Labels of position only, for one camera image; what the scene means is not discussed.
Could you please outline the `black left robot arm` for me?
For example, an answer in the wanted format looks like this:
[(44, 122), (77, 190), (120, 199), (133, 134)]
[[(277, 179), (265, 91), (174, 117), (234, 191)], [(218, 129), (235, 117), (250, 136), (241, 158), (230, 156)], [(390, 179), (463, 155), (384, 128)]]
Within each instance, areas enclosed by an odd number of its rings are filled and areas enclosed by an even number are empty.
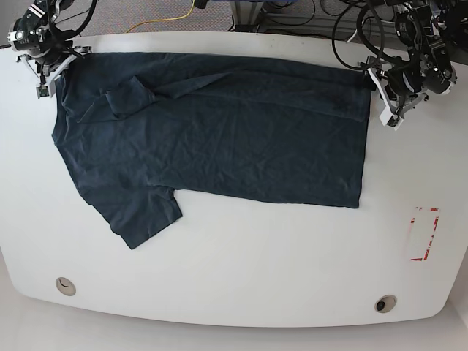
[[(445, 42), (435, 33), (437, 25), (429, 1), (386, 1), (385, 4), (398, 10), (394, 27), (396, 36), (408, 48), (408, 61), (385, 53), (385, 30), (372, 2), (359, 12), (356, 31), (361, 42), (376, 55), (368, 57), (367, 71), (385, 104), (380, 120), (396, 128), (408, 110), (429, 98), (427, 91), (448, 93), (456, 83), (456, 74)], [(378, 48), (363, 33), (367, 12), (374, 14), (381, 31)]]

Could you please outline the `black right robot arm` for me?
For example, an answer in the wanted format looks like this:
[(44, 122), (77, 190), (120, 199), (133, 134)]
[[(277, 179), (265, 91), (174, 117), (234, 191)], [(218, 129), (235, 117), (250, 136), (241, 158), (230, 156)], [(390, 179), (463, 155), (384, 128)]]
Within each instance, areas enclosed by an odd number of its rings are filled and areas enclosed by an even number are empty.
[(17, 61), (32, 71), (38, 81), (40, 97), (52, 94), (52, 85), (75, 59), (91, 52), (89, 47), (73, 44), (87, 27), (97, 6), (92, 1), (86, 18), (77, 29), (62, 31), (57, 27), (60, 14), (72, 1), (33, 1), (24, 15), (15, 20), (7, 33), (7, 41), (18, 53)]

